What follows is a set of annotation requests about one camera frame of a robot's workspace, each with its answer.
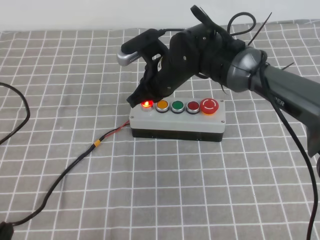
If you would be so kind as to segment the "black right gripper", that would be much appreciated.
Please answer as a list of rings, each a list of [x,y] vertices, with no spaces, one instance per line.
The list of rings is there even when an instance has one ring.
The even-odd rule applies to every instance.
[[[170,96],[189,78],[211,78],[222,84],[244,42],[226,30],[199,24],[175,34],[169,48],[145,72],[135,91],[126,99],[131,108],[145,101],[158,102]]]

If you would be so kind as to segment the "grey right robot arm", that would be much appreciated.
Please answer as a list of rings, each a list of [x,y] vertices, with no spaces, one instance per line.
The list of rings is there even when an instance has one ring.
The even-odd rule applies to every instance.
[[[198,24],[176,33],[169,46],[164,30],[148,29],[121,46],[125,55],[146,62],[137,89],[128,97],[134,107],[170,96],[194,75],[203,74],[234,92],[253,91],[306,126],[307,152],[320,151],[320,85],[268,64],[267,53],[233,38],[225,29]]]

